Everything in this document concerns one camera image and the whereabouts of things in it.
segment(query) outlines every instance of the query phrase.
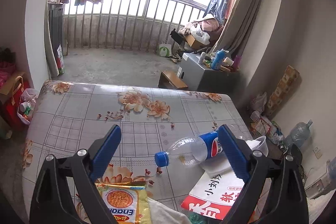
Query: bottle label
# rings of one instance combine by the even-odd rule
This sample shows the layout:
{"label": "bottle label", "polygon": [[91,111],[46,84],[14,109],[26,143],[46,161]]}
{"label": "bottle label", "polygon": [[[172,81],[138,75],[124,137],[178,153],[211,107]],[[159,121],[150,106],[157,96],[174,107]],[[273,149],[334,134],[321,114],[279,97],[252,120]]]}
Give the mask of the bottle label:
{"label": "bottle label", "polygon": [[207,146],[208,155],[206,159],[212,158],[223,151],[223,148],[218,141],[217,131],[202,134],[199,137],[205,142],[205,145]]}

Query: white sticker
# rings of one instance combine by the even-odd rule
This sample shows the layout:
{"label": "white sticker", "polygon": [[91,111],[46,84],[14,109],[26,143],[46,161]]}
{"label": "white sticker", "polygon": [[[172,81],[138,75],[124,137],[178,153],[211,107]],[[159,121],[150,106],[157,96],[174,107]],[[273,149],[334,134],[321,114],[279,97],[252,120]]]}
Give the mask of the white sticker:
{"label": "white sticker", "polygon": [[178,71],[177,71],[177,77],[180,77],[180,74],[181,74],[181,71],[182,71],[182,68],[181,67],[178,67]]}

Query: silver bolt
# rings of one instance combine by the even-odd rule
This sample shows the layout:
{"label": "silver bolt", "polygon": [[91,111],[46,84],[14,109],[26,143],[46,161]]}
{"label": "silver bolt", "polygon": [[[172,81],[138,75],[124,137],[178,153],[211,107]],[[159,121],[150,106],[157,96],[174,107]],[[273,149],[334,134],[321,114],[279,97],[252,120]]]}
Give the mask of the silver bolt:
{"label": "silver bolt", "polygon": [[260,158],[263,154],[259,150],[254,150],[253,155]]}
{"label": "silver bolt", "polygon": [[46,159],[47,161],[51,161],[51,160],[54,159],[54,156],[53,156],[53,155],[48,155],[48,156],[46,156],[45,159]]}
{"label": "silver bolt", "polygon": [[82,156],[85,156],[86,153],[87,153],[87,152],[86,152],[85,149],[81,149],[81,150],[79,150],[79,151],[77,152],[77,155],[80,156],[80,157],[82,157]]}
{"label": "silver bolt", "polygon": [[288,160],[288,161],[293,161],[293,156],[292,155],[287,155],[286,156],[286,160]]}

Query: wall socket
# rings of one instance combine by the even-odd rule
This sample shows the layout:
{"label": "wall socket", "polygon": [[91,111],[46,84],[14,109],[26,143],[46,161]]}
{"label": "wall socket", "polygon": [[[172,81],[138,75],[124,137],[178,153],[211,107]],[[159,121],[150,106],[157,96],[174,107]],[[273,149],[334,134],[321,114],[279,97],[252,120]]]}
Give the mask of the wall socket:
{"label": "wall socket", "polygon": [[315,154],[315,156],[316,156],[317,159],[321,158],[322,151],[321,151],[321,149],[318,146],[315,146],[313,148],[313,152],[314,152],[314,154]]}

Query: empty water bottle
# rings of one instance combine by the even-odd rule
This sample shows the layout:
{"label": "empty water bottle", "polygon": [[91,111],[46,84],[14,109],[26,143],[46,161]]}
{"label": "empty water bottle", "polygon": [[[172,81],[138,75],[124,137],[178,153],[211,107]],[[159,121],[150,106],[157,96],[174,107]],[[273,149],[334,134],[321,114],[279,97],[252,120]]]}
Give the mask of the empty water bottle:
{"label": "empty water bottle", "polygon": [[196,137],[179,139],[167,151],[156,153],[155,162],[158,167],[168,166],[172,162],[192,166],[214,157],[222,151],[223,148],[218,141],[218,133],[213,131]]}
{"label": "empty water bottle", "polygon": [[291,147],[293,144],[295,144],[298,148],[300,148],[310,137],[309,127],[312,123],[312,120],[309,120],[308,123],[299,122],[285,138],[286,146]]}

